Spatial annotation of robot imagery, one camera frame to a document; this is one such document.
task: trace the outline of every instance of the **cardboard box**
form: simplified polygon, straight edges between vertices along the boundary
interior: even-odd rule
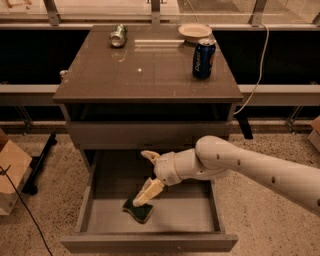
[[[310,133],[308,139],[320,152],[320,116],[318,116],[311,122],[311,126],[313,130]]]
[[[29,167],[32,158],[13,143],[0,129],[0,166],[3,169],[10,169],[7,175],[19,191],[22,191],[24,184],[31,173]],[[6,176],[0,175],[0,215],[10,215],[18,200],[12,184]]]

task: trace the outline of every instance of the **cabinet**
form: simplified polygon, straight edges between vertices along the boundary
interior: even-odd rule
[[[237,241],[219,216],[214,182],[185,181],[152,200],[146,224],[122,212],[152,166],[140,150],[183,150],[198,138],[228,138],[240,90],[219,47],[209,79],[192,76],[194,45],[176,25],[128,26],[112,48],[111,26],[94,26],[59,86],[67,129],[90,179],[71,252],[229,251]]]

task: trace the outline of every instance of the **power cord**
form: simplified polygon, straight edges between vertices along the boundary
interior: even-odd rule
[[[22,199],[22,197],[21,197],[20,193],[18,192],[17,188],[15,187],[15,185],[14,185],[14,184],[13,184],[13,182],[12,182],[12,180],[10,179],[10,177],[9,177],[9,176],[8,176],[8,174],[7,174],[7,171],[10,169],[10,167],[11,167],[11,165],[9,165],[9,167],[8,167],[7,169],[5,169],[5,170],[4,170],[4,169],[0,166],[0,175],[4,175],[4,176],[6,176],[6,177],[8,178],[8,180],[10,181],[10,183],[11,183],[12,187],[14,188],[15,192],[16,192],[16,193],[17,193],[17,195],[19,196],[19,198],[20,198],[20,200],[21,200],[22,204],[23,204],[23,205],[24,205],[24,207],[27,209],[27,211],[28,211],[28,213],[29,213],[29,215],[30,215],[31,219],[33,220],[34,224],[36,225],[36,227],[37,227],[37,229],[38,229],[38,231],[39,231],[39,233],[40,233],[40,236],[41,236],[41,238],[42,238],[42,241],[43,241],[43,243],[44,243],[44,245],[45,245],[45,247],[46,247],[46,249],[47,249],[48,253],[50,254],[50,256],[53,256],[52,252],[50,251],[50,249],[49,249],[49,247],[48,247],[48,245],[47,245],[47,242],[46,242],[46,240],[45,240],[45,238],[44,238],[44,236],[43,236],[43,234],[42,234],[42,231],[41,231],[41,229],[40,229],[40,227],[39,227],[38,223],[37,223],[37,222],[36,222],[36,220],[34,219],[34,217],[33,217],[32,213],[31,213],[31,211],[29,210],[28,206],[27,206],[27,205],[25,204],[25,202],[23,201],[23,199]]]
[[[266,49],[267,49],[267,45],[268,45],[268,41],[269,41],[270,31],[269,31],[268,26],[266,26],[264,23],[261,23],[261,24],[265,27],[265,29],[266,29],[266,31],[267,31],[267,36],[266,36],[266,40],[265,40],[265,42],[264,42],[264,47],[263,47],[263,51],[262,51],[262,55],[261,55],[261,60],[260,60],[259,79],[258,79],[258,82],[256,83],[256,86],[253,88],[253,90],[252,90],[249,98],[246,100],[246,102],[242,105],[242,107],[241,107],[237,112],[234,112],[234,115],[239,114],[239,113],[242,111],[242,109],[244,109],[245,106],[247,106],[247,104],[248,104],[249,101],[251,100],[253,94],[255,93],[258,85],[260,84],[260,81],[261,81],[261,78],[262,78],[264,55],[265,55],[265,53],[266,53]]]

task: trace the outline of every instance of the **tabletop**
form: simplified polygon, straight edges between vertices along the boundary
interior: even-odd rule
[[[217,45],[211,76],[192,75],[195,45],[177,25],[127,25],[124,47],[112,26],[93,26],[56,94],[56,103],[233,103],[242,94]]]

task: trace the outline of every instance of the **sponge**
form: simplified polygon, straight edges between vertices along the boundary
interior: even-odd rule
[[[153,206],[149,204],[144,204],[142,206],[135,207],[133,205],[133,200],[135,199],[135,197],[136,195],[130,195],[129,199],[122,206],[122,209],[125,212],[129,212],[136,221],[144,224],[150,217],[153,211]]]

